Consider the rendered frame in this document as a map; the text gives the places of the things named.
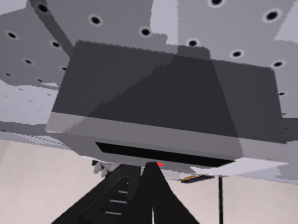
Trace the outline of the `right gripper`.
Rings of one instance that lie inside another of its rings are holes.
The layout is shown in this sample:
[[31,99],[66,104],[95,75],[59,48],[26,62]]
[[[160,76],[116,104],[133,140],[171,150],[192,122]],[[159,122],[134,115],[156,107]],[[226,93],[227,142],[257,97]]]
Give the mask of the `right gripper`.
[[140,176],[140,166],[120,164],[51,224],[115,224],[117,219],[103,212],[103,207],[128,183],[127,206],[136,193]]

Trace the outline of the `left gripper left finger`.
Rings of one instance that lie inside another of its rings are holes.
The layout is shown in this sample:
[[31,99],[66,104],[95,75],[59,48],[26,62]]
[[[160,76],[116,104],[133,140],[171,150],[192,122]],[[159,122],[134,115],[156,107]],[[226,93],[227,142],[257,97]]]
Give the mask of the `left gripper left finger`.
[[135,195],[115,224],[152,224],[153,218],[152,162],[147,162]]

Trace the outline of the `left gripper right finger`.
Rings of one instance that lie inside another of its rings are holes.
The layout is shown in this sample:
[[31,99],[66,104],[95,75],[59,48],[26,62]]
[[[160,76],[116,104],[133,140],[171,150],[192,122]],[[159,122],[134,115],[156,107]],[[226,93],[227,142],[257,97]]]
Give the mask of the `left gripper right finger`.
[[154,224],[200,224],[169,187],[157,162],[152,162]]

